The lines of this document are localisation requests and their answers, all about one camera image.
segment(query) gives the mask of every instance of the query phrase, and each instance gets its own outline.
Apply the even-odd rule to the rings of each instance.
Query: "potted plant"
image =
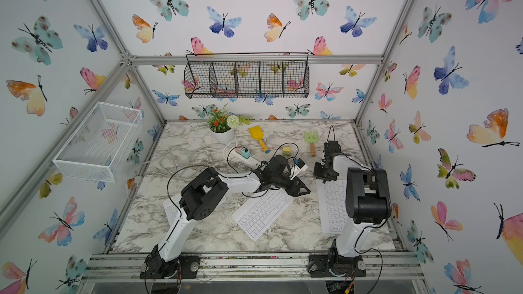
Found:
[[[234,129],[239,125],[249,125],[252,116],[238,116],[230,114],[225,105],[222,109],[215,109],[209,113],[209,128],[213,137],[221,144],[228,144],[234,139]]]

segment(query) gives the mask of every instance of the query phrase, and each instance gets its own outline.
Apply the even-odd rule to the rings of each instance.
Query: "black wire basket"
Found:
[[[184,85],[189,99],[309,96],[309,55],[306,53],[189,54],[186,57]]]

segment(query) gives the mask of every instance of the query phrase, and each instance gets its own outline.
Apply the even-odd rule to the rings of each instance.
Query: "white wire basket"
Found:
[[[68,177],[114,182],[114,171],[141,122],[138,109],[98,102],[53,163]]]

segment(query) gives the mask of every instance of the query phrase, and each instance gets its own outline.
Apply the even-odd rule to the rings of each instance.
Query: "wire basket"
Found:
[[[276,54],[186,55],[185,94],[189,99],[309,96],[309,55]]]
[[[142,122],[140,110],[98,102],[53,159],[68,177],[114,182]]]

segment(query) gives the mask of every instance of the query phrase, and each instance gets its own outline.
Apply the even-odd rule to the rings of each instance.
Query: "marble surface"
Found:
[[[336,140],[339,141],[343,152],[354,155],[364,161],[354,130],[349,121],[255,121],[252,125],[260,125],[264,132],[264,142],[271,149],[265,154],[258,143],[251,138],[246,126],[236,129],[235,141],[238,146],[249,147],[257,160],[269,160],[276,148],[285,142],[295,142],[300,147],[298,157],[301,157],[309,169],[300,174],[300,179],[310,188],[311,193],[294,198],[275,223],[265,232],[258,241],[253,242],[232,219],[235,212],[248,198],[241,193],[227,196],[225,204],[219,206],[209,217],[199,222],[185,242],[184,252],[245,252],[245,251],[321,251],[327,250],[334,235],[322,233],[320,210],[318,206],[316,181],[312,171],[314,162],[321,159],[323,142],[327,140],[330,125],[336,131]],[[320,142],[316,146],[318,155],[310,157],[310,147],[303,139],[303,131],[317,130]],[[216,143],[206,122],[171,122],[166,125],[160,142],[153,155],[153,159],[173,150],[178,168],[185,167],[192,151]],[[203,149],[206,154],[194,154],[190,164],[208,164],[222,173],[233,172],[223,158],[224,146],[214,145]],[[239,172],[247,171],[246,167],[237,158],[229,159],[233,167]],[[164,160],[164,166],[169,173],[160,166],[159,160],[153,161],[144,176],[143,182],[131,204],[117,241],[113,246],[114,253],[149,253],[153,246],[158,244],[169,230],[169,224],[163,208],[163,201],[167,199],[167,181],[176,170]],[[187,169],[182,176],[195,175],[203,168]],[[181,189],[192,180],[174,177],[169,184],[171,195],[180,193]],[[374,247],[379,250],[394,250],[394,244],[386,226],[372,231],[363,243],[362,249]]]

